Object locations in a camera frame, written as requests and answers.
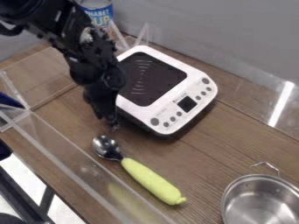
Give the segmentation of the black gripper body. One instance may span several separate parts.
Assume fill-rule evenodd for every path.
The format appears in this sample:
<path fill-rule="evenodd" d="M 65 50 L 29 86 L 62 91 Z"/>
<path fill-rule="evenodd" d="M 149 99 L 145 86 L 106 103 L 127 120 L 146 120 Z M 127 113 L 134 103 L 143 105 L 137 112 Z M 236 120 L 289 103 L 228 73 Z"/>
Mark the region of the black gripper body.
<path fill-rule="evenodd" d="M 97 117 L 118 116 L 118 94 L 126 85 L 125 72 L 115 51 L 70 54 L 70 76 L 83 87 L 83 99 Z"/>

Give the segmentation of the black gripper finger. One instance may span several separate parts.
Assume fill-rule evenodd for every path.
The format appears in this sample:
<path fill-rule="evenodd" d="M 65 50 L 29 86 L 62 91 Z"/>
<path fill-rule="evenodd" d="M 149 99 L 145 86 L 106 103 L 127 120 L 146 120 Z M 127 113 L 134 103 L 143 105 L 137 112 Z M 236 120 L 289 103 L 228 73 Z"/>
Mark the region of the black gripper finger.
<path fill-rule="evenodd" d="M 106 120 L 106 124 L 113 130 L 118 130 L 121 128 L 118 117 L 115 115 L 105 117 L 102 114 L 98 114 L 98 118 Z"/>

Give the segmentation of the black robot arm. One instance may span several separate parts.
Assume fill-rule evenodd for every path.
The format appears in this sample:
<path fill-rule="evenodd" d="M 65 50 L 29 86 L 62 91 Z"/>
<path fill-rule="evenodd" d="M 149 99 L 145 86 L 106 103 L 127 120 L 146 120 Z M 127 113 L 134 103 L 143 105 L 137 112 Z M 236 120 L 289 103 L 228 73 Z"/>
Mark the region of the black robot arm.
<path fill-rule="evenodd" d="M 126 76 L 117 44 L 75 0 L 0 0 L 0 34 L 30 32 L 63 54 L 70 76 L 99 119 L 118 126 L 118 94 Z"/>

